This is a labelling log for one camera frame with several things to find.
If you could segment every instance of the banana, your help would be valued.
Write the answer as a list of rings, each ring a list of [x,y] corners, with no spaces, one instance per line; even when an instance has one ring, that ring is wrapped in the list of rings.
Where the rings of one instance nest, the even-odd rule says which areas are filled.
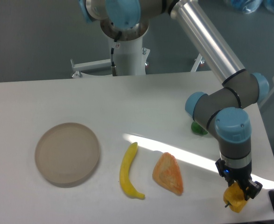
[[[133,159],[136,156],[138,150],[138,143],[135,142],[131,144],[126,153],[123,156],[121,167],[120,167],[120,174],[119,174],[119,182],[121,185],[122,190],[124,193],[129,196],[130,198],[138,198],[144,199],[145,195],[138,192],[135,187],[132,185],[131,181],[129,180],[129,169],[133,162]]]

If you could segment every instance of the bread slice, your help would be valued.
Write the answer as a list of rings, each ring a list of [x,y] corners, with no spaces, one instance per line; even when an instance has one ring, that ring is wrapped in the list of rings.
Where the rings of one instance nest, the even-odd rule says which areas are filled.
[[[163,153],[155,165],[152,178],[163,188],[177,195],[183,193],[183,179],[174,156]]]

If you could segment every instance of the beige plate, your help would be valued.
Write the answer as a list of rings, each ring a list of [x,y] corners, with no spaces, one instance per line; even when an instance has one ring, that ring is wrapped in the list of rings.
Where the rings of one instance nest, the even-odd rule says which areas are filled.
[[[99,143],[84,125],[65,123],[39,140],[35,162],[41,174],[59,187],[73,187],[89,176],[99,158]]]

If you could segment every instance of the cable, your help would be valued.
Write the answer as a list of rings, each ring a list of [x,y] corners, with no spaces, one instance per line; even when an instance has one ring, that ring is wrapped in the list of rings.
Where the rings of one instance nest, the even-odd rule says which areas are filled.
[[[120,39],[121,35],[122,35],[122,32],[119,31],[117,36],[114,39],[114,42],[117,42]],[[115,67],[114,56],[113,55],[114,55],[114,48],[111,48],[111,65],[112,65],[112,67]]]

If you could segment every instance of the white table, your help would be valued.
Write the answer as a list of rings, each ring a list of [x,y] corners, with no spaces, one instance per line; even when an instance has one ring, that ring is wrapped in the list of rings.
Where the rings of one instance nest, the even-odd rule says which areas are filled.
[[[250,199],[240,214],[224,208],[227,183],[212,165],[219,158],[218,143],[210,135],[199,137],[190,130],[192,120],[184,111],[188,96],[220,88],[211,72],[0,83],[0,224],[211,224],[274,219],[267,189]],[[260,112],[257,105],[246,111],[253,128],[253,173],[264,178],[259,180],[265,188],[274,188],[274,157]],[[93,175],[68,189],[44,180],[34,161],[40,137],[64,122],[88,126],[101,145]],[[136,189],[146,195],[143,201],[129,199],[119,185],[127,140],[138,140],[143,146],[130,172]],[[162,154],[158,150],[181,159],[182,196],[152,180]]]

